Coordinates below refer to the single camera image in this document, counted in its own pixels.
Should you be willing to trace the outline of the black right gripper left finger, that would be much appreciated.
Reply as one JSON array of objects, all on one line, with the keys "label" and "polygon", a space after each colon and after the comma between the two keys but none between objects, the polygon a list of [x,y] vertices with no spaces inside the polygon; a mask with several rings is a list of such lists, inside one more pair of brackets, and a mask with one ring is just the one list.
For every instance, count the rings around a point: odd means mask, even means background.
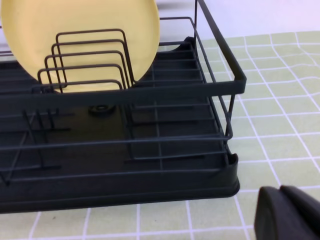
[{"label": "black right gripper left finger", "polygon": [[258,240],[318,240],[320,225],[309,225],[280,188],[263,186],[258,193],[254,232]]}]

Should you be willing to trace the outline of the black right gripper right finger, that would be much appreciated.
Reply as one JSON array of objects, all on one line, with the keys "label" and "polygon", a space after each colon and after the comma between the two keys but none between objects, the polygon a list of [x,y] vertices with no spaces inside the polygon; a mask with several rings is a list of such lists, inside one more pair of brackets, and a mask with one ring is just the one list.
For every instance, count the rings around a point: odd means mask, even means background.
[{"label": "black right gripper right finger", "polygon": [[293,203],[309,225],[320,224],[320,202],[295,186],[282,185],[280,191]]}]

